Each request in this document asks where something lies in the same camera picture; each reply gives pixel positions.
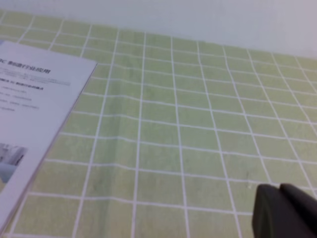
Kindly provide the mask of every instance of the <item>brochure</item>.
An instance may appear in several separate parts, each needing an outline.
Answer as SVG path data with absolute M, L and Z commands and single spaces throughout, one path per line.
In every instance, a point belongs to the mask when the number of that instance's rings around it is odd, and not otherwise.
M 0 41 L 0 234 L 96 64 Z

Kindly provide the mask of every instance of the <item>white wall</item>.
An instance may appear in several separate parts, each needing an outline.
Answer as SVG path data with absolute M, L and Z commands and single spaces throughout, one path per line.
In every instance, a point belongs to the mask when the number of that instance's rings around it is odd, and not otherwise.
M 2 0 L 0 7 L 317 58 L 316 0 Z

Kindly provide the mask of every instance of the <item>green checkered tablecloth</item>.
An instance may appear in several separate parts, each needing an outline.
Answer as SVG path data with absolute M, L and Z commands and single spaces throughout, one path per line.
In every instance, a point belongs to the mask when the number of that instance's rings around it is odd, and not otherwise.
M 258 183 L 317 189 L 317 60 L 0 12 L 99 62 L 6 238 L 250 238 Z

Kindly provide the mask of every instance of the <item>paper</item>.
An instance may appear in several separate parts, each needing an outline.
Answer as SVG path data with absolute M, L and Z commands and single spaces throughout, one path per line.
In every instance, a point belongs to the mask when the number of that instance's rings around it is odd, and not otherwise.
M 0 231 L 92 74 L 91 60 L 0 42 Z

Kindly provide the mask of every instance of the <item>black object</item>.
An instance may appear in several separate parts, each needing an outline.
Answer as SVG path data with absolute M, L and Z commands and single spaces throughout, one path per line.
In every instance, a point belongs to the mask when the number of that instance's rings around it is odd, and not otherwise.
M 291 184 L 257 188 L 255 238 L 317 238 L 317 201 Z

